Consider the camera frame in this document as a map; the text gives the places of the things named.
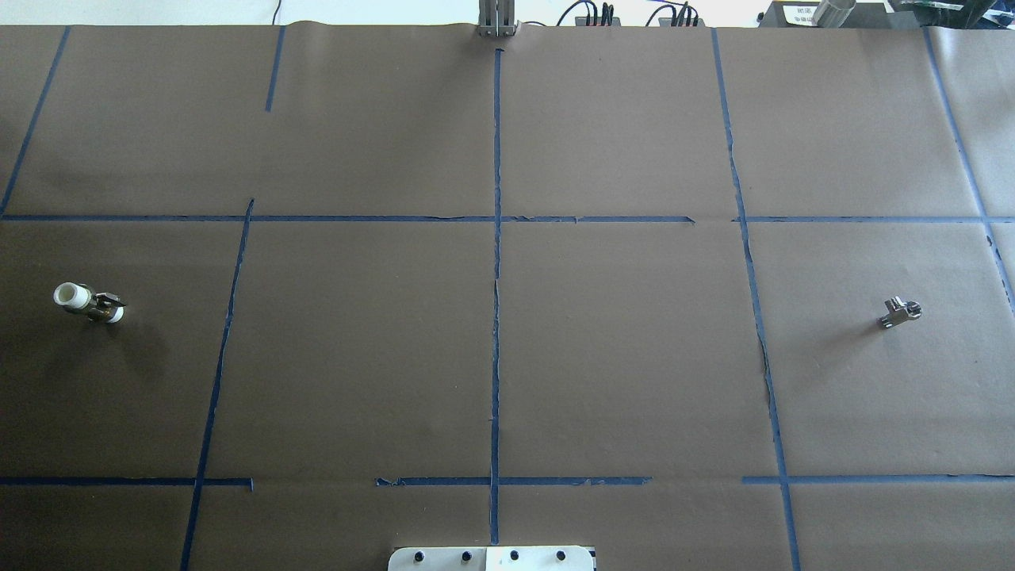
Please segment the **white plastic cap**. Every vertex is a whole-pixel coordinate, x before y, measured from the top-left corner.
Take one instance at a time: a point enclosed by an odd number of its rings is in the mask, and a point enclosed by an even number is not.
[[[107,322],[107,324],[116,324],[117,322],[123,319],[123,317],[124,317],[124,308],[118,307],[117,309],[113,310],[113,318]]]
[[[70,281],[61,283],[53,291],[53,301],[60,307],[67,309],[81,309],[88,305],[91,300],[91,293],[81,288],[77,283]]]

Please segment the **white bracket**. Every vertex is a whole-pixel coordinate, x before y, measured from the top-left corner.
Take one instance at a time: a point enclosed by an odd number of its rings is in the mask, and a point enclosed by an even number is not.
[[[596,558],[580,546],[402,548],[388,571],[596,571]]]
[[[478,26],[480,35],[515,35],[515,0],[479,0]]]

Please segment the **white label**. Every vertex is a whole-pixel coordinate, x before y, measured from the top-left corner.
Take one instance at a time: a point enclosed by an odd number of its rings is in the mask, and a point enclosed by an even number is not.
[[[786,22],[793,25],[814,25],[814,10],[817,6],[783,6]]]

